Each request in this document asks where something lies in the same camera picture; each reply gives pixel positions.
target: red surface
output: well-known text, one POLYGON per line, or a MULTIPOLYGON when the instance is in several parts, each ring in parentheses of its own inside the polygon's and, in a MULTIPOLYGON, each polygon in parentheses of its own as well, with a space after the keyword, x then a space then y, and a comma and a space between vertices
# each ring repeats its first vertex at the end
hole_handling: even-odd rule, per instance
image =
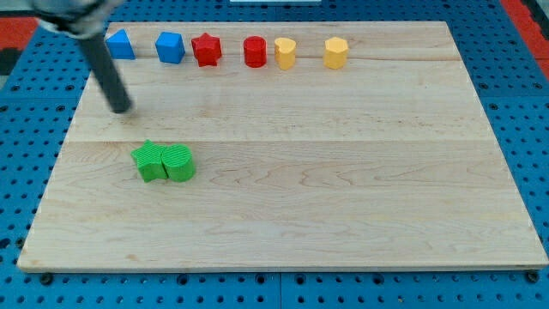
POLYGON ((0 18, 0 49, 24 50, 37 26, 38 22, 32 17, 0 18))
POLYGON ((267 63, 267 42, 251 36, 244 40, 244 62, 251 68, 261 68, 267 63))
POLYGON ((191 39, 190 43, 198 66, 217 66, 217 60, 222 56, 220 38, 204 33, 198 38, 191 39))
POLYGON ((541 34, 540 25, 532 19, 530 10, 521 0, 501 0, 507 14, 515 23, 516 29, 538 61, 545 76, 549 78, 549 41, 541 34))

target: wooden board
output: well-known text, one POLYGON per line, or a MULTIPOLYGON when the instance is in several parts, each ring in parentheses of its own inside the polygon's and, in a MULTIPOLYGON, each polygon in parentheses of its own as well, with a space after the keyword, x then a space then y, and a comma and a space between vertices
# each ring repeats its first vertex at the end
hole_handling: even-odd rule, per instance
POLYGON ((547 265, 443 22, 122 23, 136 109, 90 78, 19 258, 25 271, 502 270, 547 265), (161 31, 184 35, 161 64, 161 31), (217 68, 188 42, 222 39, 217 68), (267 67, 244 65, 260 34, 267 67), (348 40, 342 70, 323 41, 348 40), (272 42, 298 42, 289 71, 272 42), (130 151, 184 142, 197 174, 144 184, 130 151))

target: yellow hexagon block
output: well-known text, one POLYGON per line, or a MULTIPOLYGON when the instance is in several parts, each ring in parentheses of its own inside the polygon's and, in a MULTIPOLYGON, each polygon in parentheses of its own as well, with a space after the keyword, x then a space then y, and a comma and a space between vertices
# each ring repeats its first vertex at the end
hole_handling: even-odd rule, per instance
POLYGON ((295 41, 289 38, 278 38, 274 41, 274 59, 282 70, 288 70, 295 65, 296 46, 295 41))
POLYGON ((327 39, 324 50, 324 65, 331 69, 342 68, 347 62, 349 45, 347 41, 338 37, 327 39))

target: green block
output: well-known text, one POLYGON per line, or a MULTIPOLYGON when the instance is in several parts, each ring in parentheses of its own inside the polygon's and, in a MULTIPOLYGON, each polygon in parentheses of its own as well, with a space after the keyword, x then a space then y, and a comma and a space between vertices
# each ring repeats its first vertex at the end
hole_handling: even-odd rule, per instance
POLYGON ((187 181, 195 174, 192 153, 183 144, 175 144, 168 147, 162 154, 162 163, 168 177, 173 181, 187 181))
POLYGON ((149 140, 143 146, 131 152, 131 157, 145 182, 154 179, 167 179, 167 173, 162 164, 162 154, 166 146, 157 145, 149 140))

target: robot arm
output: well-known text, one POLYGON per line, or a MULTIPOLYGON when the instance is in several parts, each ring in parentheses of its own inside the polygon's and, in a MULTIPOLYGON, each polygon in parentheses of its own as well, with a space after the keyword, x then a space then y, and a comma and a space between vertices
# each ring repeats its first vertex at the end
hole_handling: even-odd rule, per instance
POLYGON ((124 0, 28 0, 40 25, 77 39, 113 112, 127 112, 131 100, 103 40, 105 20, 124 0))

